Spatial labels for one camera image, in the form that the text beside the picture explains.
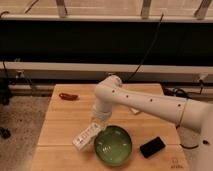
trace white remote control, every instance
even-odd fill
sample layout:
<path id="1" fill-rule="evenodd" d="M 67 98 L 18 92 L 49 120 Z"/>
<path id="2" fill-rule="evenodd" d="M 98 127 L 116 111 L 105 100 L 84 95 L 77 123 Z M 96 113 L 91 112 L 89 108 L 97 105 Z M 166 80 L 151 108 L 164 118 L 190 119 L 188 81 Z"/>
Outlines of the white remote control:
<path id="1" fill-rule="evenodd" d="M 101 131 L 101 126 L 97 123 L 91 123 L 84 131 L 74 138 L 73 144 L 78 150 L 83 149 L 90 141 Z"/>

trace metal pole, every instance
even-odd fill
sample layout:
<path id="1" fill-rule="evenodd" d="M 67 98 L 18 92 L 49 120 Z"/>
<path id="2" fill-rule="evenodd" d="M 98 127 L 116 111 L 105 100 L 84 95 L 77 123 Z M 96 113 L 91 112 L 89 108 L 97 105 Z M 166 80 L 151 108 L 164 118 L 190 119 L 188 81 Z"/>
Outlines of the metal pole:
<path id="1" fill-rule="evenodd" d="M 141 17 L 143 19 L 149 18 L 150 6 L 151 6 L 151 0 L 144 0 L 143 1 L 143 6 L 142 6 L 142 9 L 141 9 Z"/>
<path id="2" fill-rule="evenodd" d="M 200 6 L 198 7 L 198 9 L 195 11 L 194 16 L 198 19 L 198 20 L 203 20 L 206 16 L 206 13 L 208 11 L 208 8 L 211 4 L 212 0 L 203 0 L 200 4 Z"/>
<path id="3" fill-rule="evenodd" d="M 64 0 L 56 0 L 58 7 L 58 14 L 60 18 L 65 18 L 67 16 L 67 9 L 64 3 Z"/>

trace wooden table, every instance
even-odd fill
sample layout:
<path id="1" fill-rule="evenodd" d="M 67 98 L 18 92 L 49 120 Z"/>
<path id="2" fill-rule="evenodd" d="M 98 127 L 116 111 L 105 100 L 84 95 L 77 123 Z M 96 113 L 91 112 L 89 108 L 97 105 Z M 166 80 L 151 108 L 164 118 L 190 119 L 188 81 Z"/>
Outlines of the wooden table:
<path id="1" fill-rule="evenodd" d="M 72 140 L 90 123 L 91 108 L 95 100 L 94 87 L 94 84 L 55 86 L 31 166 L 32 171 L 189 170 L 173 124 L 145 113 L 134 115 L 128 107 L 121 105 L 113 108 L 109 124 L 121 126 L 130 134 L 133 152 L 128 162 L 120 167 L 107 167 L 95 155 L 92 144 L 79 152 Z M 162 94 L 158 84 L 128 84 L 124 87 Z M 61 92 L 78 94 L 79 100 L 61 100 L 58 96 Z M 139 147 L 156 136 L 162 138 L 166 148 L 145 159 L 140 154 Z"/>

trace cable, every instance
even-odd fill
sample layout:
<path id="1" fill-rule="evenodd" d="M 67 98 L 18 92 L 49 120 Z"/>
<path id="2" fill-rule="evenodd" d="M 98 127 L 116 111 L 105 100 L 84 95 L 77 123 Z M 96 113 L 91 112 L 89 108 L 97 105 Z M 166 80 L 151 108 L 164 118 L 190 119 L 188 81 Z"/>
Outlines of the cable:
<path id="1" fill-rule="evenodd" d="M 8 71 L 7 71 L 7 68 L 5 66 L 5 62 L 4 62 L 3 59 L 2 59 L 2 64 L 3 64 L 3 67 L 4 67 L 4 74 L 5 74 L 5 77 L 7 79 L 7 84 L 9 84 L 10 83 L 9 74 L 8 74 Z"/>
<path id="2" fill-rule="evenodd" d="M 144 64 L 144 61 L 146 60 L 146 58 L 149 56 L 149 54 L 150 54 L 152 48 L 154 47 L 154 45 L 155 45 L 155 43 L 156 43 L 157 38 L 158 38 L 158 33 L 159 33 L 160 26 L 161 26 L 161 23 L 162 23 L 162 20 L 163 20 L 163 16 L 164 16 L 164 14 L 162 13 L 161 18 L 160 18 L 160 20 L 159 20 L 159 22 L 158 22 L 156 31 L 155 31 L 154 38 L 153 38 L 153 40 L 152 40 L 152 42 L 151 42 L 149 48 L 147 49 L 145 55 L 144 55 L 143 58 L 141 59 L 141 61 L 140 61 L 139 65 L 138 65 L 138 67 L 136 68 L 136 70 L 129 76 L 129 78 L 127 78 L 126 81 L 131 80 L 131 79 L 135 76 L 135 74 L 138 72 L 138 70 L 140 69 L 140 67 Z"/>
<path id="3" fill-rule="evenodd" d="M 183 145 L 183 144 L 180 144 L 180 146 L 181 146 L 182 148 L 184 148 L 184 149 L 187 149 L 187 150 L 192 150 L 192 149 L 195 149 L 195 148 L 199 147 L 198 144 L 195 145 L 195 146 L 185 146 L 185 145 Z"/>
<path id="4" fill-rule="evenodd" d="M 29 6 L 26 7 L 26 9 L 24 10 L 24 13 L 27 14 L 32 8 L 33 6 L 38 2 L 39 0 L 35 0 L 33 2 L 30 2 Z"/>
<path id="5" fill-rule="evenodd" d="M 10 12 L 9 11 L 3 11 L 0 13 L 0 19 L 2 19 L 3 15 L 5 14 L 9 14 Z"/>
<path id="6" fill-rule="evenodd" d="M 187 149 L 187 150 L 192 150 L 192 149 L 195 149 L 195 148 L 198 148 L 199 145 L 195 145 L 195 146 L 191 146 L 191 147 L 188 147 L 188 146 L 185 146 L 183 144 L 180 144 L 180 146 L 184 149 Z"/>

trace black wall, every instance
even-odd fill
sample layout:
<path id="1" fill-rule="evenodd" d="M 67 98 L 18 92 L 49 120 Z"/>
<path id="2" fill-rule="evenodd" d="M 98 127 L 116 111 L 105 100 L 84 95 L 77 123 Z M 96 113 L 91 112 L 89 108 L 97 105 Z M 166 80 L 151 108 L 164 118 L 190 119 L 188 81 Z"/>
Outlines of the black wall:
<path id="1" fill-rule="evenodd" d="M 0 21 L 7 61 L 138 64 L 158 23 Z M 213 24 L 162 23 L 145 64 L 213 66 Z"/>

